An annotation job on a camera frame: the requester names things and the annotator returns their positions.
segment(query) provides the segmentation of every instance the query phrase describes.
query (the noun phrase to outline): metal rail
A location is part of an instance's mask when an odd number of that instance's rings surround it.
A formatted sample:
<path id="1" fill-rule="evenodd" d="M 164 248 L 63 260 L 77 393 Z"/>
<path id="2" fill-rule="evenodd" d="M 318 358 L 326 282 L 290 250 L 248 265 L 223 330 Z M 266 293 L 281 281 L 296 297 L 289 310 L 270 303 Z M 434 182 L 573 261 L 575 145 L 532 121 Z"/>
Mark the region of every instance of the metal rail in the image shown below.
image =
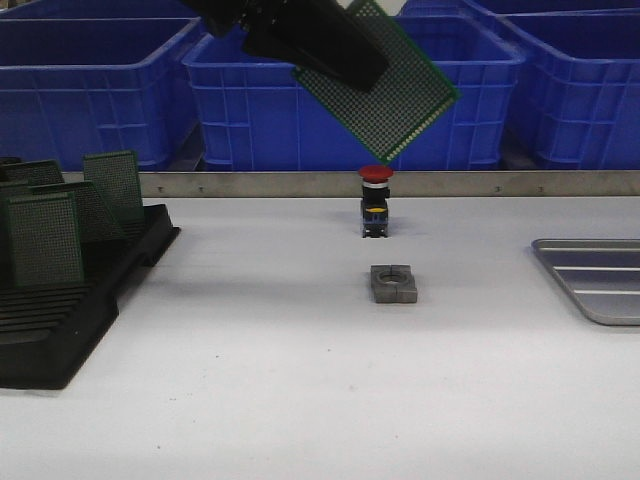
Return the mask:
<path id="1" fill-rule="evenodd" d="M 361 196 L 355 172 L 162 172 L 140 178 L 143 196 L 154 198 Z M 396 172 L 390 187 L 393 197 L 635 196 L 640 171 Z"/>

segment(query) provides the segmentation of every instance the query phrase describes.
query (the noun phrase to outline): black tray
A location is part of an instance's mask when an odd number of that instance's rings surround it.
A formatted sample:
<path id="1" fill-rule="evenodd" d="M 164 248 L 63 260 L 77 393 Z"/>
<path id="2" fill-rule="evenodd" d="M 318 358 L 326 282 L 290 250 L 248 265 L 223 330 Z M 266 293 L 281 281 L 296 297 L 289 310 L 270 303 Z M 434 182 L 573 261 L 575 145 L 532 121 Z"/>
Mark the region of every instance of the black tray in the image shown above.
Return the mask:
<path id="1" fill-rule="evenodd" d="M 64 388 L 118 316 L 116 294 L 178 235 L 165 205 L 145 207 L 126 242 L 84 248 L 86 282 L 0 289 L 0 387 Z"/>

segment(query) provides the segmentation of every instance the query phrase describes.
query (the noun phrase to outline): gray metal block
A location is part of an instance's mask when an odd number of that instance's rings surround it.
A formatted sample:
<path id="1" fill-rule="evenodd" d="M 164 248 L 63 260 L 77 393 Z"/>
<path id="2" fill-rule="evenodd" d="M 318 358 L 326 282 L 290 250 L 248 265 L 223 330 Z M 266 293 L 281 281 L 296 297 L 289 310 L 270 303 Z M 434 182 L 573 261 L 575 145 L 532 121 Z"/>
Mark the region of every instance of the gray metal block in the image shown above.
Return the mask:
<path id="1" fill-rule="evenodd" d="M 418 289 L 410 265 L 371 265 L 376 303 L 416 303 Z"/>

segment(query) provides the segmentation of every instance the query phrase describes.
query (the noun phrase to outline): blue plastic crate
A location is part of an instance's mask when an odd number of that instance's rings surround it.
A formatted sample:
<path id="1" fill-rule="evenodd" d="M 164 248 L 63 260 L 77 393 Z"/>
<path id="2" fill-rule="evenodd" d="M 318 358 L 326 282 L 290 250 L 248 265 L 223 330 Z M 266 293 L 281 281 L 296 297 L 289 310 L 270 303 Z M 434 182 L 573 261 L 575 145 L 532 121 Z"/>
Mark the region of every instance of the blue plastic crate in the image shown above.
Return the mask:
<path id="1" fill-rule="evenodd" d="M 0 19 L 194 18 L 179 0 L 36 0 L 0 13 Z"/>
<path id="2" fill-rule="evenodd" d="M 461 99 L 391 163 L 396 170 L 493 169 L 522 57 L 462 17 L 400 25 Z M 291 65 L 240 52 L 241 34 L 205 38 L 185 57 L 210 170 L 354 170 L 373 156 L 291 76 Z"/>
<path id="3" fill-rule="evenodd" d="M 410 17 L 457 15 L 463 6 L 462 0 L 408 0 L 402 6 L 400 15 Z"/>
<path id="4" fill-rule="evenodd" d="M 638 12 L 640 0 L 461 0 L 466 12 L 500 34 L 498 17 L 532 13 L 598 14 L 607 11 Z"/>
<path id="5" fill-rule="evenodd" d="M 640 168 L 640 14 L 502 20 L 527 62 L 508 127 L 552 169 Z"/>
<path id="6" fill-rule="evenodd" d="M 0 155 L 164 168 L 197 124 L 181 60 L 200 36 L 196 19 L 0 21 Z"/>

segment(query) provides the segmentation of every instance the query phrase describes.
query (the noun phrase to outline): metal plate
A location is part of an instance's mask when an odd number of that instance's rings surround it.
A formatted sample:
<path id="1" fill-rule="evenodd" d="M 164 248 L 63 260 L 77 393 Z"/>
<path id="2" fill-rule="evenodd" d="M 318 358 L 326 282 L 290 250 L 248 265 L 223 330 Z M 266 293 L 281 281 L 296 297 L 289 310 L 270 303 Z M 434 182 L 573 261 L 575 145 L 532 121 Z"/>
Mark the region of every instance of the metal plate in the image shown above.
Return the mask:
<path id="1" fill-rule="evenodd" d="M 531 246 L 588 319 L 640 325 L 640 240 L 542 239 Z"/>

